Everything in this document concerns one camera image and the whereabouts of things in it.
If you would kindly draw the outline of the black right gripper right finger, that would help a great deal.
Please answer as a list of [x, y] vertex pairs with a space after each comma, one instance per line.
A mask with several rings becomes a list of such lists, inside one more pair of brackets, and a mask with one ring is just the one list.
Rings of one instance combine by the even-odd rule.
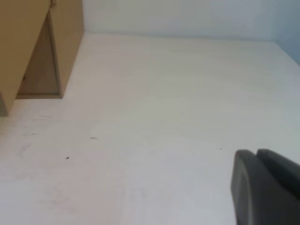
[[300, 165], [268, 149], [259, 149], [256, 156], [282, 185], [300, 184]]

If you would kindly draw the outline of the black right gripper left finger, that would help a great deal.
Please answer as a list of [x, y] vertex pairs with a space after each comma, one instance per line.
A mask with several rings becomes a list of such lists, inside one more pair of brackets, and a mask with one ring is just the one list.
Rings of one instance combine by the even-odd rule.
[[300, 185], [282, 185], [256, 153], [236, 151], [231, 193], [238, 225], [300, 223]]

